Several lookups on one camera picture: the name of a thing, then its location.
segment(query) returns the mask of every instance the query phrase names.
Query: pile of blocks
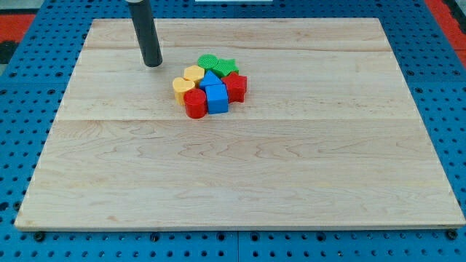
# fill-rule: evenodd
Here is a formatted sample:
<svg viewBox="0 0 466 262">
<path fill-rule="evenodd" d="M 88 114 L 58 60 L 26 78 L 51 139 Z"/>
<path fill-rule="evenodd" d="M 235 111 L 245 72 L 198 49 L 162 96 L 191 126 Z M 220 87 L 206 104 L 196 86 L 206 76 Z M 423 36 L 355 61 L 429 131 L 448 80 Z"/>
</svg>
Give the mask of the pile of blocks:
<svg viewBox="0 0 466 262">
<path fill-rule="evenodd" d="M 199 119 L 228 112 L 228 104 L 245 101 L 248 78 L 239 75 L 235 60 L 201 55 L 197 65 L 184 69 L 184 76 L 173 80 L 176 102 L 185 106 L 186 115 Z"/>
</svg>

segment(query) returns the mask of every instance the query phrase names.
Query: yellow block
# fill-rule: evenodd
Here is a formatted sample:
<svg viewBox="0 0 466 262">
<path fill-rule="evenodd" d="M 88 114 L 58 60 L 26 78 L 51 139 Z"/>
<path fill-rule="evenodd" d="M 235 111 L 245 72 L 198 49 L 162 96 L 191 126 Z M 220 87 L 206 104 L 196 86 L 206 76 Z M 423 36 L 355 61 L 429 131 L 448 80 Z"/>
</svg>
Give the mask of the yellow block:
<svg viewBox="0 0 466 262">
<path fill-rule="evenodd" d="M 184 93 L 196 87 L 196 84 L 191 80 L 185 80 L 183 77 L 177 77 L 173 80 L 173 91 L 175 99 L 179 105 L 184 106 Z"/>
<path fill-rule="evenodd" d="M 194 81 L 194 83 L 199 86 L 199 83 L 204 78 L 204 73 L 204 68 L 197 65 L 191 65 L 184 69 L 184 78 L 186 80 Z"/>
</svg>

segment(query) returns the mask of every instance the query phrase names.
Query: table surface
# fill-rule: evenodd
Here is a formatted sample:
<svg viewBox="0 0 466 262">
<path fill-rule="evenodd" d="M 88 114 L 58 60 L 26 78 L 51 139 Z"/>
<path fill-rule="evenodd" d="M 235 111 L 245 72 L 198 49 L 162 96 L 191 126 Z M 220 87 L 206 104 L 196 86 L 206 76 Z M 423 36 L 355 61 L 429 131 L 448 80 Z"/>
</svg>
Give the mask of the table surface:
<svg viewBox="0 0 466 262">
<path fill-rule="evenodd" d="M 146 68 L 130 20 L 94 21 L 18 228 L 465 223 L 379 20 L 158 20 L 157 30 L 164 64 Z M 229 113 L 194 121 L 170 83 L 206 52 L 236 58 L 249 88 Z"/>
</svg>

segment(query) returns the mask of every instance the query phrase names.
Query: green block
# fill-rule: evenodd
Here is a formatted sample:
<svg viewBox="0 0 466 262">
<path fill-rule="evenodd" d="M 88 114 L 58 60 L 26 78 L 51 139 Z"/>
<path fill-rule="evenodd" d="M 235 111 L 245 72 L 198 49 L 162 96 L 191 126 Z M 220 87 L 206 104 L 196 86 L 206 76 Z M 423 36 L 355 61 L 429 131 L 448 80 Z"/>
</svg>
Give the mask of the green block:
<svg viewBox="0 0 466 262">
<path fill-rule="evenodd" d="M 240 70 L 235 65 L 234 59 L 219 59 L 218 64 L 212 68 L 212 72 L 218 77 L 222 78 L 228 76 L 231 72 L 240 73 Z"/>
<path fill-rule="evenodd" d="M 218 63 L 218 59 L 215 55 L 204 54 L 199 57 L 197 60 L 197 65 L 204 68 L 205 70 L 210 70 Z"/>
</svg>

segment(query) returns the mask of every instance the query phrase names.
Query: blue triangular block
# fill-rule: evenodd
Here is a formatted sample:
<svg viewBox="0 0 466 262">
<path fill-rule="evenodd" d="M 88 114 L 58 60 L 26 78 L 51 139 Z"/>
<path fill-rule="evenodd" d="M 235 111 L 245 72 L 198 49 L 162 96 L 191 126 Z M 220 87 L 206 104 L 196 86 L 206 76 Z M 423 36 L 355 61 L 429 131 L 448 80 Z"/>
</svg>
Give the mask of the blue triangular block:
<svg viewBox="0 0 466 262">
<path fill-rule="evenodd" d="M 223 84 L 223 82 L 212 71 L 209 70 L 200 82 L 199 88 L 205 91 L 205 87 L 215 84 Z"/>
</svg>

